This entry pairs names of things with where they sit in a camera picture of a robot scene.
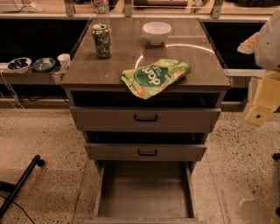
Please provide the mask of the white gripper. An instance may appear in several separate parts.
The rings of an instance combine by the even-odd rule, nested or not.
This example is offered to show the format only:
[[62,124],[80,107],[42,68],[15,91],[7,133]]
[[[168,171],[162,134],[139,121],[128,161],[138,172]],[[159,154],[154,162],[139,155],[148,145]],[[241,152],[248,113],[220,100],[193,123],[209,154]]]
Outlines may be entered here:
[[[259,33],[256,32],[237,47],[239,53],[251,54],[255,51]],[[251,125],[262,125],[280,107],[280,73],[266,72],[256,80],[253,101],[248,105],[245,121]]]

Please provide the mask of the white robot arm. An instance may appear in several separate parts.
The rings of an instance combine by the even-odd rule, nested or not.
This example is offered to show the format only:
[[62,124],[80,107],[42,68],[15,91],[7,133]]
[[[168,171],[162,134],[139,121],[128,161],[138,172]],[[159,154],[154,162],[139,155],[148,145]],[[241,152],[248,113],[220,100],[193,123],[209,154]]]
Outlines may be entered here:
[[261,125],[280,106],[280,9],[277,9],[259,32],[240,43],[239,53],[255,55],[255,63],[265,74],[257,81],[253,101],[245,120]]

